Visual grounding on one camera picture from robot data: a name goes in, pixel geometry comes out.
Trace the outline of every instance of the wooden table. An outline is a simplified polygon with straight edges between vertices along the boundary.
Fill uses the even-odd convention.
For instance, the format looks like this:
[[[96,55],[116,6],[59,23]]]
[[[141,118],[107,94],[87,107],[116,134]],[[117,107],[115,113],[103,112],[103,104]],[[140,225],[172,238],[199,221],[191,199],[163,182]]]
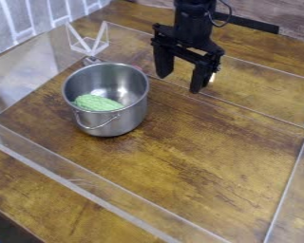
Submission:
[[[156,20],[172,22],[172,12],[115,1],[76,26],[91,35],[101,20],[151,32]],[[236,26],[219,29],[215,40],[231,56],[304,76],[304,43]],[[260,242],[304,129],[152,79],[139,129],[109,140],[88,137],[71,125],[60,94],[79,67],[4,112],[0,122],[228,240]],[[161,241],[2,152],[0,210],[48,242]]]

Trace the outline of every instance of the green object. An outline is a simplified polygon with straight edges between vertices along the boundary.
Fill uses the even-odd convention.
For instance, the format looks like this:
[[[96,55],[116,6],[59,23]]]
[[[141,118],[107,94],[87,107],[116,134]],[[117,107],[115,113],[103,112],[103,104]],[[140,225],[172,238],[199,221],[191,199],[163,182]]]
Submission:
[[[81,95],[75,100],[75,105],[91,111],[108,111],[124,107],[121,103],[97,95]]]

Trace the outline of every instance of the pot rim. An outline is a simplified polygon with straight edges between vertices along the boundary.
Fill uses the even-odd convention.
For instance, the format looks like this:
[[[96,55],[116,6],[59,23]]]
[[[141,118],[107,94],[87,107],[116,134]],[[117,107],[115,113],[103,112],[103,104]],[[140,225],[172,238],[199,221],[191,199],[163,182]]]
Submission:
[[[127,66],[129,68],[132,68],[136,72],[139,72],[145,80],[145,83],[147,83],[147,88],[145,88],[145,91],[143,93],[143,95],[140,96],[140,98],[133,102],[131,103],[129,105],[124,106],[123,108],[120,109],[116,109],[116,110],[108,110],[108,111],[93,111],[93,110],[87,110],[79,106],[76,106],[71,101],[69,99],[67,98],[65,96],[65,86],[67,86],[67,83],[68,81],[71,80],[71,78],[81,71],[84,71],[85,69],[88,68],[93,68],[95,66],[99,66],[99,65],[121,65],[121,66]],[[65,79],[64,83],[63,83],[63,98],[65,100],[65,102],[71,105],[71,107],[73,107],[75,109],[83,111],[83,112],[87,112],[87,113],[93,113],[93,114],[109,114],[109,113],[113,113],[113,112],[119,112],[119,111],[123,111],[123,110],[127,110],[128,108],[133,107],[137,103],[140,103],[140,101],[147,97],[147,94],[149,92],[149,82],[148,82],[148,77],[145,75],[145,73],[139,70],[135,66],[132,65],[125,65],[125,64],[121,64],[121,63],[101,63],[101,64],[95,64],[95,65],[88,65],[88,66],[84,66],[81,67],[79,70],[76,70]]]

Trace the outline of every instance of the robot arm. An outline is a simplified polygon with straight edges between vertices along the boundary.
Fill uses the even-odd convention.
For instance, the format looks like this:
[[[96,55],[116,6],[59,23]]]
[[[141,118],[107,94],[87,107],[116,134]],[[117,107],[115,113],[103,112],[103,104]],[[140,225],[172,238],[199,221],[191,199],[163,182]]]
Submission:
[[[156,71],[161,78],[173,71],[175,56],[193,63],[189,91],[197,93],[219,71],[220,57],[224,55],[223,48],[211,40],[212,28],[227,23],[219,26],[213,21],[216,0],[175,0],[175,11],[173,27],[153,25]],[[188,50],[191,47],[205,51],[207,54],[203,56],[192,52]]]

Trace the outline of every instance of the stainless steel pot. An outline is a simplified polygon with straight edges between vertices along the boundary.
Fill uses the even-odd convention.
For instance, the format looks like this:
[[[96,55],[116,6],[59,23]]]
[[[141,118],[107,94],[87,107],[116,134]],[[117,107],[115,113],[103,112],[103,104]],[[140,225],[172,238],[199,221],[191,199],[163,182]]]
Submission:
[[[132,131],[147,113],[149,82],[131,65],[97,64],[77,70],[65,80],[63,97],[71,106],[80,129],[99,137],[113,137]],[[121,103],[112,111],[88,111],[72,102],[80,95],[95,94]]]

